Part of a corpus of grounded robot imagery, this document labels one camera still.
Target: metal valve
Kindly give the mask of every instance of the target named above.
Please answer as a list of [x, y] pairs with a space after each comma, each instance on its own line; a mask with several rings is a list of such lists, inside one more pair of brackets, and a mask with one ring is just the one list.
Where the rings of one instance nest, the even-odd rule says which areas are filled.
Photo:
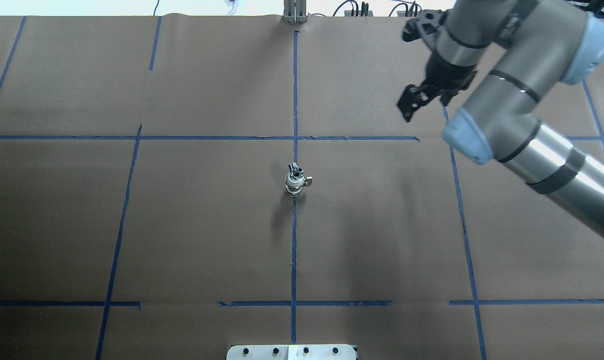
[[297, 198], [302, 193], [304, 187], [310, 187], [313, 184], [311, 176], [305, 177], [302, 168], [297, 166], [296, 162], [288, 164], [288, 174], [284, 180], [284, 187], [291, 198]]

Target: blue tape grid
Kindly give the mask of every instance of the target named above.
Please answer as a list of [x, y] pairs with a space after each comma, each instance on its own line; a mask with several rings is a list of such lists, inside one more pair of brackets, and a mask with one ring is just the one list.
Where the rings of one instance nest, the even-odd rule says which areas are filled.
[[9, 70], [9, 66], [11, 65], [11, 60], [13, 59], [13, 55], [15, 54], [15, 49], [18, 47], [18, 42], [20, 41], [21, 32], [24, 29], [25, 22], [26, 16], [23, 16], [22, 21], [20, 23], [20, 28], [18, 29], [18, 33], [15, 35], [15, 40], [13, 41], [11, 52], [9, 52], [9, 57], [6, 59], [4, 70], [2, 71], [2, 75], [0, 76], [0, 90], [2, 89], [2, 84], [4, 84], [4, 78], [6, 78], [6, 72]]
[[584, 87], [584, 92], [586, 92], [586, 98], [588, 100], [588, 105], [590, 106], [590, 111], [593, 113], [593, 119], [595, 119], [595, 125], [597, 126], [597, 131], [599, 132], [599, 139], [602, 142], [602, 146], [604, 146], [604, 130], [602, 130], [601, 123], [599, 123], [599, 116], [597, 116], [597, 111], [595, 110], [595, 105], [593, 104], [593, 98], [590, 96], [590, 91], [588, 89], [588, 85], [586, 84], [586, 80], [582, 80], [582, 85]]
[[[8, 68], [11, 64], [12, 57], [18, 45], [18, 41], [23, 30], [26, 17], [23, 16], [19, 30], [16, 34], [14, 43], [9, 53], [7, 62], [4, 70], [0, 77], [0, 90]], [[158, 38], [160, 34], [160, 27], [162, 23], [162, 17], [158, 17], [155, 40], [153, 43], [153, 51], [151, 53], [151, 61], [149, 63], [149, 70], [153, 70], [155, 63], [155, 54], [157, 49]], [[140, 301], [111, 301], [112, 289], [114, 284], [114, 277], [117, 268], [117, 258], [119, 256], [119, 249], [121, 246], [122, 229], [124, 224], [124, 218], [126, 215], [126, 208], [128, 207], [128, 198], [130, 194], [130, 184], [132, 180], [133, 168], [135, 166], [135, 159], [137, 157], [137, 150], [139, 148], [139, 142], [141, 140], [184, 140], [184, 141], [291, 141], [293, 140], [293, 161], [297, 161], [297, 144], [298, 141], [420, 141], [415, 136], [299, 136], [297, 132], [297, 41], [299, 32], [296, 30], [293, 33], [293, 136], [141, 136], [141, 129], [138, 129], [136, 136], [58, 136], [58, 135], [25, 135], [25, 136], [5, 136], [0, 135], [0, 140], [130, 140], [135, 141], [135, 148], [133, 150], [133, 159], [131, 162], [131, 168], [129, 172], [128, 183], [126, 187], [126, 196], [124, 197], [124, 206], [122, 211], [122, 217], [120, 221], [120, 228], [117, 236], [116, 250], [114, 254], [111, 275], [107, 290], [106, 301], [0, 301], [0, 306], [89, 306], [89, 307], [104, 307], [103, 321], [100, 330], [100, 339], [98, 341], [98, 349], [96, 352], [96, 359], [101, 356], [101, 347], [103, 346], [103, 338], [108, 319], [108, 308], [110, 307], [137, 307], [141, 309]], [[569, 136], [572, 141], [601, 141], [604, 147], [604, 132], [597, 116], [590, 91], [586, 82], [583, 82], [583, 87], [590, 105], [594, 121], [596, 122], [599, 136]], [[448, 119], [448, 112], [444, 108], [444, 116]], [[486, 359], [486, 351], [484, 344], [484, 334], [482, 330], [482, 321], [480, 317], [480, 306], [512, 306], [512, 305], [604, 305], [604, 299], [511, 299], [511, 300], [479, 300], [475, 285], [475, 274], [473, 271], [473, 260], [471, 256], [471, 249], [468, 240], [468, 230], [466, 228], [466, 216], [464, 215], [464, 203], [462, 200], [462, 194], [459, 184], [459, 176], [457, 172], [457, 164], [455, 162], [455, 154], [450, 149], [451, 163], [453, 168], [453, 177], [455, 180], [455, 188], [457, 192], [458, 205], [460, 210], [460, 216], [462, 219], [462, 226], [464, 230], [464, 242], [466, 244], [466, 255], [467, 265], [469, 271], [469, 280], [471, 282], [471, 293], [473, 294], [473, 300], [451, 300], [451, 306], [473, 306], [475, 310], [476, 326], [478, 330], [478, 340], [480, 342], [480, 351], [482, 354], [482, 360]], [[291, 275], [291, 301], [233, 301], [232, 303], [219, 302], [220, 307], [260, 307], [260, 306], [290, 306], [291, 307], [291, 340], [292, 344], [296, 342], [296, 307], [298, 306], [388, 306], [393, 302], [390, 300], [353, 300], [353, 301], [298, 301], [297, 300], [297, 201], [293, 199], [293, 231], [292, 231], [292, 275]]]
[[[444, 118], [448, 121], [448, 110], [444, 107]], [[468, 277], [471, 281], [471, 294], [473, 295], [473, 308], [475, 310], [475, 326], [477, 327], [477, 337], [480, 342], [480, 354], [482, 360], [486, 360], [486, 346], [484, 344], [484, 330], [482, 329], [482, 316], [480, 315], [480, 302], [477, 296], [477, 286], [475, 285], [475, 271], [473, 271], [473, 257], [471, 256], [471, 245], [468, 240], [468, 229], [466, 228], [466, 215], [464, 214], [464, 201], [462, 199], [462, 189], [460, 187], [459, 174], [457, 173], [457, 162], [455, 162], [455, 153], [453, 147], [448, 146], [451, 154], [451, 166], [453, 167], [453, 179], [455, 180], [455, 192], [457, 193], [457, 207], [459, 208], [460, 218], [462, 219], [462, 228], [464, 230], [464, 244], [466, 245], [466, 265], [468, 267]]]
[[126, 209], [128, 209], [129, 195], [131, 194], [131, 180], [133, 180], [133, 169], [135, 169], [135, 160], [137, 159], [137, 150], [140, 146], [140, 134], [142, 133], [142, 125], [137, 129], [137, 138], [135, 139], [135, 147], [133, 148], [133, 158], [131, 159], [131, 168], [128, 171], [128, 182], [126, 183], [126, 194], [124, 194], [124, 205], [122, 206], [122, 216], [119, 219], [119, 230], [117, 231], [117, 242], [115, 244], [115, 255], [113, 255], [113, 264], [110, 268], [110, 278], [108, 279], [108, 289], [106, 292], [106, 302], [104, 304], [104, 313], [102, 315], [102, 323], [100, 328], [100, 337], [98, 340], [98, 349], [95, 354], [96, 360], [101, 357], [101, 349], [104, 344], [104, 334], [106, 333], [106, 324], [108, 321], [108, 310], [110, 309], [113, 296], [113, 284], [115, 283], [115, 272], [117, 271], [117, 259], [119, 258], [119, 250], [122, 246], [122, 235], [124, 232], [124, 220], [126, 219]]

